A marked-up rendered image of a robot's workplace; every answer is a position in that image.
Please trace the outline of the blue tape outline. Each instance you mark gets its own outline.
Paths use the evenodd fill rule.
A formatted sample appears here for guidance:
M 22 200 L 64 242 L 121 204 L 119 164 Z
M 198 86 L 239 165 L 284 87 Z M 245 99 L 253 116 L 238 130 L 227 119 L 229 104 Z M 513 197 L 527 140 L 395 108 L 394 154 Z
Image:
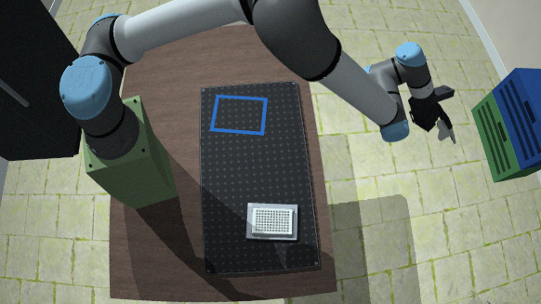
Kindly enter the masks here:
M 222 128 L 214 128 L 215 120 L 216 120 L 216 114 L 218 109 L 218 100 L 219 98 L 225 98 L 225 99 L 252 99 L 252 100 L 264 100 L 263 104 L 263 113 L 262 113 L 262 122 L 261 122 L 261 130 L 260 132 L 257 131 L 245 131 L 245 130 L 234 130 L 234 129 L 222 129 Z M 264 136 L 264 129 L 265 129 L 265 120 L 266 120 L 266 110 L 267 110 L 267 101 L 268 98 L 256 98 L 256 97 L 242 97 L 242 96 L 227 96 L 227 95 L 217 95 L 213 116 L 212 116 L 212 122 L 210 126 L 210 131 L 216 131 L 216 132 L 228 132 L 228 133 L 239 133 L 239 134 L 251 134 L 251 135 L 262 135 Z

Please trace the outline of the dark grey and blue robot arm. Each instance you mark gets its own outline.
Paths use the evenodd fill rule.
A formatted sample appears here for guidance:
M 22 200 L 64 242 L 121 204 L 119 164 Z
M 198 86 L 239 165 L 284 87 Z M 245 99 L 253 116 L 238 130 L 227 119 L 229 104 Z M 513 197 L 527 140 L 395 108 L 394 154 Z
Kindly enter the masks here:
M 399 85 L 407 82 L 416 99 L 434 89 L 432 104 L 454 96 L 449 86 L 434 88 L 423 50 L 414 42 L 398 46 L 396 57 L 362 68 L 328 29 L 318 0 L 173 0 L 135 17 L 98 17 L 79 58 L 64 71 L 60 97 L 83 128 L 89 150 L 114 160 L 139 138 L 138 118 L 119 95 L 126 66 L 146 51 L 240 20 L 254 25 L 262 43 L 289 70 L 308 82 L 320 81 L 376 123 L 386 142 L 410 132 Z

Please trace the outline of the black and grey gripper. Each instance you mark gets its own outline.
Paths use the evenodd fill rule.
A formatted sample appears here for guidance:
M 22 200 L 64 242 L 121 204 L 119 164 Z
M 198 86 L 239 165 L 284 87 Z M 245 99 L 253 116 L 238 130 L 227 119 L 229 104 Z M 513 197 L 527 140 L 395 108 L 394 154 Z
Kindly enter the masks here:
M 434 94 L 435 91 L 433 89 L 433 92 L 424 99 L 415 99 L 414 97 L 411 97 L 408 100 L 411 108 L 411 111 L 409 112 L 411 119 L 413 123 L 415 123 L 414 125 L 418 125 L 429 132 L 436 125 L 435 122 L 440 117 L 441 120 L 437 122 L 437 127 L 439 128 L 438 140 L 442 141 L 450 136 L 453 143 L 456 144 L 453 126 L 448 115 L 444 112 L 440 103 L 437 102 L 432 104 L 430 102 L 434 97 Z

